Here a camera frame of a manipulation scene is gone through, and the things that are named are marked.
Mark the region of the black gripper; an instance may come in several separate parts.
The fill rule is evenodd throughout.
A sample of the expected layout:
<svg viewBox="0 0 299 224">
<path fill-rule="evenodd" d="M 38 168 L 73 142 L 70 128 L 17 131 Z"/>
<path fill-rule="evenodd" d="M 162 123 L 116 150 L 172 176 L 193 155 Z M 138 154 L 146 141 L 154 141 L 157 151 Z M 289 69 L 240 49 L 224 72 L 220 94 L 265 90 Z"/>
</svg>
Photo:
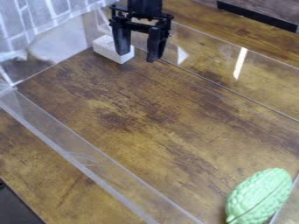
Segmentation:
<svg viewBox="0 0 299 224">
<path fill-rule="evenodd" d="M 148 33 L 146 62 L 162 57 L 173 16 L 162 12 L 162 0 L 125 0 L 109 6 L 116 53 L 130 52 L 130 31 Z"/>
</svg>

